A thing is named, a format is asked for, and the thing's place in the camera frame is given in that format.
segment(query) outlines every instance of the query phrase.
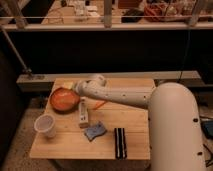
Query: paper cup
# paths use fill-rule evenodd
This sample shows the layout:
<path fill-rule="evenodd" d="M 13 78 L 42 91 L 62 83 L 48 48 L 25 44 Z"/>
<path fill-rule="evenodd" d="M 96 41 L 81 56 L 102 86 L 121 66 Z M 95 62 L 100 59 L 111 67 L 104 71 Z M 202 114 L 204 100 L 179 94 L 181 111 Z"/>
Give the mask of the paper cup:
<path fill-rule="evenodd" d="M 53 138 L 56 134 L 54 117 L 52 115 L 39 116 L 34 123 L 34 129 L 47 138 Z"/>

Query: wooden block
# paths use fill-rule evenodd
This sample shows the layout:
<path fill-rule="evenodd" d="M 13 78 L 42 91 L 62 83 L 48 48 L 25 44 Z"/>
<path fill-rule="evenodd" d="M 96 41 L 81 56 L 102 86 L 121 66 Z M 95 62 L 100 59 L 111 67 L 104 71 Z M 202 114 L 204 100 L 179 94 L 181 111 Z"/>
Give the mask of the wooden block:
<path fill-rule="evenodd" d="M 78 112 L 79 112 L 79 127 L 86 128 L 89 126 L 89 115 L 87 106 L 85 104 L 85 98 L 82 98 L 79 105 L 78 105 Z"/>

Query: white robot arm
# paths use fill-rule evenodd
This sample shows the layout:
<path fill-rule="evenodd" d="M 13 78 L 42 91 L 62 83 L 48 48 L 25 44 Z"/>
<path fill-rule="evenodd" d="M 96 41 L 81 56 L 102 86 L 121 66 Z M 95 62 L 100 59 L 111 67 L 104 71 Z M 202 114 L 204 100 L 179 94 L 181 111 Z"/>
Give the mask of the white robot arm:
<path fill-rule="evenodd" d="M 193 94 L 177 83 L 157 88 L 107 88 L 102 75 L 80 81 L 80 96 L 148 109 L 151 170 L 205 171 L 198 108 Z"/>

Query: floor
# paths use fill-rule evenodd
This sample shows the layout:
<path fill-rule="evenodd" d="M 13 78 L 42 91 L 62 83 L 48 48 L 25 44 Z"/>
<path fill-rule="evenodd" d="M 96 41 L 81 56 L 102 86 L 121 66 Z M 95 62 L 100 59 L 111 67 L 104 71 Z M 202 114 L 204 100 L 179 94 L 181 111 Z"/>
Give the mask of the floor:
<path fill-rule="evenodd" d="M 37 99 L 32 99 L 29 107 L 23 115 L 16 135 L 8 152 L 2 171 L 56 171 L 57 169 L 48 160 L 30 159 L 29 151 L 35 136 L 33 123 L 41 115 L 44 108 L 41 108 Z M 201 115 L 213 117 L 213 108 L 200 106 Z M 205 144 L 213 150 L 213 143 L 206 140 Z M 69 171 L 143 171 L 149 165 L 148 162 L 141 161 L 100 161 L 100 160 L 59 160 L 57 161 L 63 169 Z M 207 171 L 213 171 L 213 166 L 208 167 Z"/>

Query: wooden table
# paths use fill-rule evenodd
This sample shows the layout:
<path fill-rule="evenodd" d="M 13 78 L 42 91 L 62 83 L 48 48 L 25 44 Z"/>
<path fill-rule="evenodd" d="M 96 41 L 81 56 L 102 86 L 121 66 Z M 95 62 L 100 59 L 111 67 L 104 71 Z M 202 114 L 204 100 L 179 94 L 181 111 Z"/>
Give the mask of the wooden table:
<path fill-rule="evenodd" d="M 58 78 L 52 90 L 65 82 L 76 82 L 80 78 Z M 152 79 L 107 78 L 107 86 L 154 86 Z M 43 159 L 115 159 L 114 128 L 123 127 L 126 131 L 127 159 L 150 160 L 149 130 L 147 111 L 125 105 L 107 102 L 97 110 L 92 107 L 97 101 L 87 98 L 90 124 L 101 121 L 107 133 L 89 142 L 84 129 L 78 126 L 78 111 L 65 115 L 56 113 L 48 101 L 44 114 L 56 119 L 57 134 L 46 139 L 37 133 L 30 150 L 31 158 Z"/>

